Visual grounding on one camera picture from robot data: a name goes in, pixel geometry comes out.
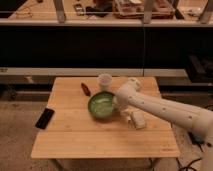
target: green food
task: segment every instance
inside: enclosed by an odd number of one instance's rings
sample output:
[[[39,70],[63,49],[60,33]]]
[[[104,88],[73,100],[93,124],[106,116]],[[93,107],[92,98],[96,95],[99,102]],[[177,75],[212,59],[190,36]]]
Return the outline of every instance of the green food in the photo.
[[[114,110],[114,95],[110,92],[95,94],[88,103],[88,109],[95,118],[103,119],[110,116]]]

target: smartphone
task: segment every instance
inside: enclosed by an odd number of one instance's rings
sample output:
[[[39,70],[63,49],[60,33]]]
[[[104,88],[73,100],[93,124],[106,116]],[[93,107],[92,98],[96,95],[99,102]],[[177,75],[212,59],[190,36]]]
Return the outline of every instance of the smartphone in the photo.
[[[85,14],[84,8],[81,4],[74,4],[73,7],[74,7],[77,15],[84,15]]]

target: black phone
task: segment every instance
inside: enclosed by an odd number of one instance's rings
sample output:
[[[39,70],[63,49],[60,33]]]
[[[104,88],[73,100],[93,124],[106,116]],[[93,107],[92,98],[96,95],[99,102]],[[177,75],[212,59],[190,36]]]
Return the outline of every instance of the black phone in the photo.
[[[53,114],[54,110],[45,108],[35,126],[40,129],[45,129]]]
[[[73,7],[77,15],[85,15],[84,8],[80,3],[74,4]]]

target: concrete floor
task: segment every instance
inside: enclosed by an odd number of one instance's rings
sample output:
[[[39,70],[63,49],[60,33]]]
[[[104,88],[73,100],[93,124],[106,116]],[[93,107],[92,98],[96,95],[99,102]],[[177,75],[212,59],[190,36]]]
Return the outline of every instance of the concrete floor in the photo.
[[[206,94],[205,97],[207,98],[200,98],[200,96],[204,97],[204,95],[196,93],[194,96],[188,94],[188,98],[174,92],[166,92],[164,94],[166,98],[196,105],[213,104],[212,97]],[[5,91],[2,92],[0,98],[0,171],[56,170],[54,165],[48,160],[30,158],[32,145],[38,132],[34,125],[46,106],[48,96],[49,92],[19,91],[15,100],[10,100],[9,94]],[[192,145],[185,130],[177,126],[173,126],[173,130],[181,151],[179,161],[183,166],[187,165],[191,160],[202,156],[201,150]],[[88,159],[61,160],[61,162],[65,168],[73,171],[141,171],[143,170],[142,168],[150,164],[148,159]],[[197,162],[193,167],[199,168],[199,165],[200,162]],[[177,161],[173,158],[164,158],[154,170],[176,171],[178,170]]]

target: table leg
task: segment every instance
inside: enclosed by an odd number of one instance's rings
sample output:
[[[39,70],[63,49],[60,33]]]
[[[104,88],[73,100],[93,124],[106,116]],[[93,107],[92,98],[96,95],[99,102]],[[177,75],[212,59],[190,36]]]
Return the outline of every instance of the table leg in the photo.
[[[58,169],[58,171],[64,171],[63,166],[56,159],[49,159],[49,160]]]
[[[152,159],[149,159],[151,161],[151,165],[148,167],[149,170],[153,170],[155,166],[160,162],[161,158],[155,158],[153,161]]]

